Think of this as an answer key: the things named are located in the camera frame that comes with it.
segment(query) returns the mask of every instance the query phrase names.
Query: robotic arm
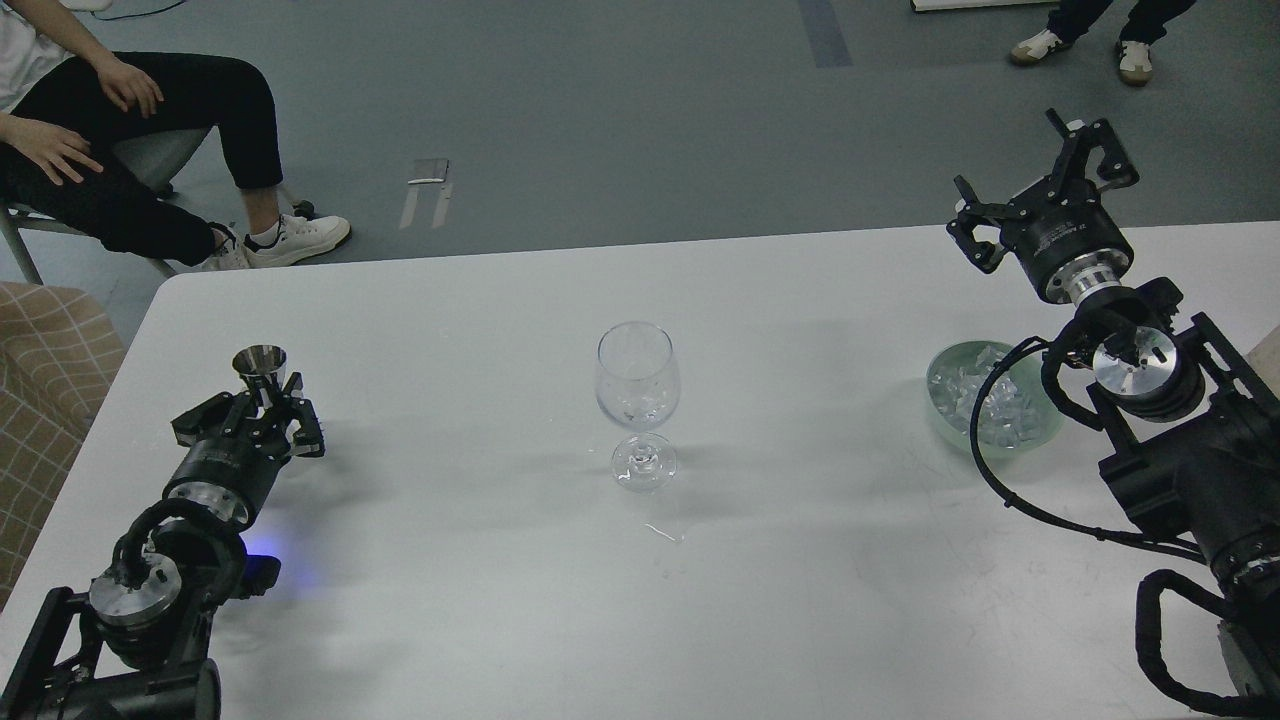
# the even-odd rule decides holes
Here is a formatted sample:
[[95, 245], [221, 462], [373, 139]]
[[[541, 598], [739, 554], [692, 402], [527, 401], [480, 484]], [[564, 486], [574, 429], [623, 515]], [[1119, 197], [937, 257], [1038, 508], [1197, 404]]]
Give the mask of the robotic arm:
[[[1175, 332], [1183, 295], [1171, 281], [1120, 283], [1134, 252], [1101, 195], [1135, 183], [1138, 173], [1106, 120], [1068, 126], [1053, 110], [1047, 115], [1064, 141], [1052, 173], [1004, 205], [979, 202], [957, 177], [963, 202], [947, 232], [982, 272], [993, 273], [1012, 254], [1041, 300], [1075, 305], [1074, 318], [1044, 348], [1046, 392], [1062, 414], [1106, 432], [1115, 454], [1098, 469], [1142, 542], [1185, 543], [1178, 538], [1189, 532], [1197, 559], [1217, 580], [1221, 597], [1171, 570], [1143, 580], [1137, 648], [1148, 679], [1198, 711], [1280, 715], [1280, 401], [1203, 314]], [[1085, 177], [1098, 149], [1101, 187]], [[978, 241], [979, 225], [998, 228], [998, 243]], [[1006, 360], [996, 374], [1016, 361]], [[1092, 410], [1062, 391], [1064, 366], [1093, 373]], [[1204, 397], [1206, 377], [1216, 387], [1208, 410], [1189, 418]], [[1183, 421], [1138, 442], [1125, 415]], [[975, 460], [988, 475], [977, 448]], [[1221, 619], [1222, 652], [1240, 697], [1192, 691], [1169, 675], [1160, 653], [1166, 589]]]
[[[275, 557], [248, 555], [239, 534], [292, 457], [324, 455], [302, 375], [282, 384], [284, 361], [279, 347], [242, 350], [232, 365], [246, 389], [173, 420], [178, 445], [191, 450], [163, 500], [120, 537], [87, 593], [49, 592], [0, 698], [0, 720], [216, 720], [214, 612], [230, 598], [264, 594], [280, 571]], [[59, 662], [73, 621], [79, 650]], [[134, 671], [95, 678], [104, 643]]]

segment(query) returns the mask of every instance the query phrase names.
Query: metal jigger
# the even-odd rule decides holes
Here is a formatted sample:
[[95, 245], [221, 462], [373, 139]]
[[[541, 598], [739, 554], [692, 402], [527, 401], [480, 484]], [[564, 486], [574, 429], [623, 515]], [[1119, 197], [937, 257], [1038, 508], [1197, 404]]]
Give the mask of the metal jigger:
[[284, 348], [274, 345], [252, 345], [232, 357], [232, 369], [244, 380], [250, 392], [257, 396], [264, 410], [283, 396], [288, 377], [284, 360]]

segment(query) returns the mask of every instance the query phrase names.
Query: glass base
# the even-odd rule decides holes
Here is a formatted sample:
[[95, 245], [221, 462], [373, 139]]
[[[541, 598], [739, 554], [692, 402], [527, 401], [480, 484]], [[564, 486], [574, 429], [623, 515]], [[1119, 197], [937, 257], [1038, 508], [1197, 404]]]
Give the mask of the glass base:
[[631, 492], [654, 492], [675, 478], [678, 469], [676, 448], [662, 436], [631, 436], [613, 450], [613, 478]]

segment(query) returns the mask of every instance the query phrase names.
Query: gray floor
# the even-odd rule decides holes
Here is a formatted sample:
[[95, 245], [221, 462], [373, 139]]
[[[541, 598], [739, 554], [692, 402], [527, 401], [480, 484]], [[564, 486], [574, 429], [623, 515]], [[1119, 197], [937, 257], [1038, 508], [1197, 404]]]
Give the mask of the gray floor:
[[[814, 26], [804, 13], [828, 3]], [[356, 227], [326, 263], [941, 224], [957, 173], [1004, 201], [1050, 170], [1050, 106], [1116, 126], [1142, 173], [1106, 199], [1121, 225], [1280, 219], [1280, 3], [1201, 3], [1143, 90], [1112, 67], [1129, 5], [1034, 69], [1005, 53], [1044, 5], [219, 0], [84, 22], [113, 49], [259, 65], [288, 183]], [[823, 38], [844, 41], [844, 63]], [[415, 158], [452, 161], [440, 227], [435, 188], [398, 227]], [[214, 141], [175, 184], [202, 217], [242, 214]], [[29, 245], [46, 282], [88, 290], [133, 337], [159, 286], [148, 265], [84, 238]], [[940, 261], [954, 252], [940, 232]]]

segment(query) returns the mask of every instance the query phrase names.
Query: white sneaker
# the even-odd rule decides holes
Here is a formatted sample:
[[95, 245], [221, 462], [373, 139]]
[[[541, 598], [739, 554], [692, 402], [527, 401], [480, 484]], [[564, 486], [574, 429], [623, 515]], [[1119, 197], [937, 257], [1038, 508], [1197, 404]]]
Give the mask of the white sneaker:
[[1053, 53], [1062, 53], [1070, 50], [1070, 42], [1062, 42], [1062, 40], [1053, 35], [1052, 31], [1042, 29], [1033, 37], [1019, 42], [1009, 51], [1009, 60], [1015, 65], [1034, 65], [1048, 58]]
[[1125, 85], [1142, 87], [1151, 82], [1155, 74], [1151, 67], [1151, 45], [1137, 40], [1116, 42], [1116, 56], [1120, 59], [1120, 79]]
[[351, 223], [343, 218], [330, 215], [305, 220], [293, 215], [280, 215], [275, 224], [275, 236], [270, 242], [261, 236], [244, 238], [244, 255], [248, 264], [255, 268], [283, 268], [292, 265], [305, 258], [314, 258], [329, 252], [342, 245], [342, 241], [351, 237]]
[[244, 256], [244, 247], [236, 241], [236, 233], [225, 225], [220, 225], [218, 223], [209, 223], [209, 227], [214, 228], [214, 232], [221, 233], [227, 240], [223, 242], [221, 247], [214, 250], [214, 254], [200, 265], [201, 270], [252, 269], [248, 264], [248, 259]]

